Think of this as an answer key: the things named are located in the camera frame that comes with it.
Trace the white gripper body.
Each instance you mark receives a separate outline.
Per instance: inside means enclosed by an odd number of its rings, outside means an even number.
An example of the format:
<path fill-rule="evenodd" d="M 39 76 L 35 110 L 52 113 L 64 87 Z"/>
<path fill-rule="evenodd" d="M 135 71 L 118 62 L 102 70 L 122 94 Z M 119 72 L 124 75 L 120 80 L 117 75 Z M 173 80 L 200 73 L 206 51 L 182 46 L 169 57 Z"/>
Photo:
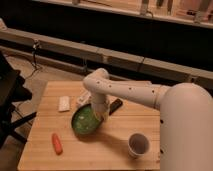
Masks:
<path fill-rule="evenodd" d="M 106 95 L 92 94 L 91 106 L 95 117 L 99 121 L 106 121 L 109 116 L 109 100 Z"/>

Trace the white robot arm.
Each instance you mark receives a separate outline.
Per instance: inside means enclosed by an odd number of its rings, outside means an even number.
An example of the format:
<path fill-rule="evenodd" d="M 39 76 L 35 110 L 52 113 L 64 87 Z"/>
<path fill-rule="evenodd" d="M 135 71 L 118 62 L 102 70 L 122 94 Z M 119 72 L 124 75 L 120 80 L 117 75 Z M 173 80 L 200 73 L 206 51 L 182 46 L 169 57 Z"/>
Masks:
<path fill-rule="evenodd" d="M 160 171 L 213 171 L 213 97 L 203 87 L 113 81 L 103 68 L 88 74 L 83 86 L 99 119 L 108 115 L 109 95 L 160 112 Z"/>

